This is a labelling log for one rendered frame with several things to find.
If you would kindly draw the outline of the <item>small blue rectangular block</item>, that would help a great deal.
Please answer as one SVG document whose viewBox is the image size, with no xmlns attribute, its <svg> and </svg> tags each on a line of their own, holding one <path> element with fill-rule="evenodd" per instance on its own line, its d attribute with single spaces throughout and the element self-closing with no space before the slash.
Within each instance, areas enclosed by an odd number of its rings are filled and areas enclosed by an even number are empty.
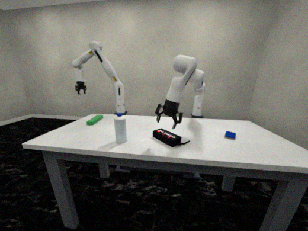
<svg viewBox="0 0 308 231">
<path fill-rule="evenodd" d="M 230 132 L 230 131 L 226 131 L 226 134 L 225 134 L 224 138 L 234 140 L 236 138 L 235 136 L 236 136 L 236 133 Z"/>
</svg>

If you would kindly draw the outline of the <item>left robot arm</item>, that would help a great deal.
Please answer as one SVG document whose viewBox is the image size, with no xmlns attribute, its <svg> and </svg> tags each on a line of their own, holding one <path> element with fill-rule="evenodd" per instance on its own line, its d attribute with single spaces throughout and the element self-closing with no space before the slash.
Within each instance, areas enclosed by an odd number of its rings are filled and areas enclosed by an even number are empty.
<svg viewBox="0 0 308 231">
<path fill-rule="evenodd" d="M 196 70 L 197 60 L 193 57 L 178 55 L 173 61 L 173 68 L 175 71 L 184 74 L 182 77 L 174 77 L 171 82 L 170 89 L 166 96 L 166 99 L 180 103 L 182 98 L 185 98 L 183 94 L 187 82 L 192 82 L 195 92 L 201 92 L 200 95 L 194 97 L 194 106 L 192 114 L 194 116 L 201 116 L 203 110 L 203 100 L 205 83 L 203 84 L 204 72 Z"/>
</svg>

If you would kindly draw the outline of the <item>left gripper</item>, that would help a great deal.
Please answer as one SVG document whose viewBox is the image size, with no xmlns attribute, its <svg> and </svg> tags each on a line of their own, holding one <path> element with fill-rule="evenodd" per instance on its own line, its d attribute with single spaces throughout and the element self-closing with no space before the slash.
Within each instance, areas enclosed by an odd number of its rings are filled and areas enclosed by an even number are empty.
<svg viewBox="0 0 308 231">
<path fill-rule="evenodd" d="M 165 100 L 165 104 L 158 104 L 157 109 L 155 111 L 155 114 L 157 114 L 157 123 L 160 121 L 161 115 L 164 113 L 166 116 L 172 117 L 172 119 L 174 120 L 174 124 L 172 126 L 172 129 L 176 128 L 177 124 L 180 124 L 182 121 L 182 117 L 183 117 L 183 112 L 179 112 L 178 108 L 179 108 L 180 103 L 177 102 L 172 102 L 168 99 Z M 161 113 L 159 113 L 159 110 L 163 108 L 163 111 Z M 179 120 L 177 120 L 177 116 L 176 114 L 178 113 L 179 115 Z"/>
</svg>

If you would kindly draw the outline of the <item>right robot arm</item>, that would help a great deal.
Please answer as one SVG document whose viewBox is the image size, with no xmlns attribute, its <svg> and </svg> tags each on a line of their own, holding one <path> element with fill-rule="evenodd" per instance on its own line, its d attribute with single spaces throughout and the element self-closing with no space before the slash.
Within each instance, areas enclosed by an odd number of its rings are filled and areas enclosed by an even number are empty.
<svg viewBox="0 0 308 231">
<path fill-rule="evenodd" d="M 75 59 L 72 62 L 72 66 L 74 68 L 78 68 L 75 71 L 76 81 L 88 82 L 88 80 L 84 80 L 83 77 L 83 64 L 86 63 L 91 57 L 94 55 L 97 57 L 101 66 L 105 70 L 106 74 L 110 77 L 114 84 L 115 88 L 115 101 L 116 101 L 116 110 L 117 113 L 125 113 L 124 107 L 124 86 L 118 79 L 116 72 L 111 65 L 111 63 L 104 57 L 101 53 L 102 44 L 98 41 L 90 41 L 89 42 L 90 50 L 82 54 L 79 58 Z"/>
</svg>

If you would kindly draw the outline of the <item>white bottle with blue cap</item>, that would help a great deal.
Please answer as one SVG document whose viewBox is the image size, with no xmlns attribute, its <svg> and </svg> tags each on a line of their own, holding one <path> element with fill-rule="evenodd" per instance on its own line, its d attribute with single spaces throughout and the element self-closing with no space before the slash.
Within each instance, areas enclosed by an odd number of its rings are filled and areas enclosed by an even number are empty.
<svg viewBox="0 0 308 231">
<path fill-rule="evenodd" d="M 114 117 L 114 127 L 115 127 L 115 141 L 117 143 L 124 143 L 127 141 L 126 132 L 126 118 L 123 113 L 117 113 Z"/>
</svg>

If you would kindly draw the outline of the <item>green rectangular block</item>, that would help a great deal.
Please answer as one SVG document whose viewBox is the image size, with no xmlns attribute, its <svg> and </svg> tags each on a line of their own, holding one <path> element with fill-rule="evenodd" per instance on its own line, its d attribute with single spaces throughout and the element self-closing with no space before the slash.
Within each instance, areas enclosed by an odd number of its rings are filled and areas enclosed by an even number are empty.
<svg viewBox="0 0 308 231">
<path fill-rule="evenodd" d="M 96 115 L 95 117 L 91 118 L 86 122 L 87 125 L 94 125 L 95 123 L 99 122 L 103 119 L 103 115 Z"/>
</svg>

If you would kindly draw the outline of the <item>black power strip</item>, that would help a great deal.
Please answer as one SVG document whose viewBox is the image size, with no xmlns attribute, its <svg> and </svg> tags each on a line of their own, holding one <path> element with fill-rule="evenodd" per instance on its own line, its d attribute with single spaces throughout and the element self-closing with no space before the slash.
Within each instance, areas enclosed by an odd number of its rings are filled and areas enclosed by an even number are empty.
<svg viewBox="0 0 308 231">
<path fill-rule="evenodd" d="M 174 133 L 171 133 L 170 131 L 164 130 L 162 128 L 154 130 L 153 131 L 153 137 L 160 140 L 161 142 L 164 142 L 170 147 L 174 147 L 176 145 L 181 146 L 184 145 L 190 141 L 187 141 L 185 143 L 181 143 L 181 136 L 178 136 Z"/>
</svg>

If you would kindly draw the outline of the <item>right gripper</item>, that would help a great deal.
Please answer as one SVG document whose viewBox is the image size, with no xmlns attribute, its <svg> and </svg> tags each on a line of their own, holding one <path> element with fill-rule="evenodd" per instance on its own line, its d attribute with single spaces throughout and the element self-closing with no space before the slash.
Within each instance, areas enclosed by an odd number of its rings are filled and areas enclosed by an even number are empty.
<svg viewBox="0 0 308 231">
<path fill-rule="evenodd" d="M 84 82 L 82 82 L 82 81 L 76 81 L 76 84 L 78 84 L 78 85 L 75 85 L 75 89 L 76 89 L 76 91 L 78 92 L 78 95 L 80 95 L 80 90 L 81 90 L 81 89 L 83 89 L 84 94 L 86 94 L 87 88 L 86 88 L 86 85 L 84 85 Z M 85 88 L 86 88 L 86 89 L 85 89 Z"/>
</svg>

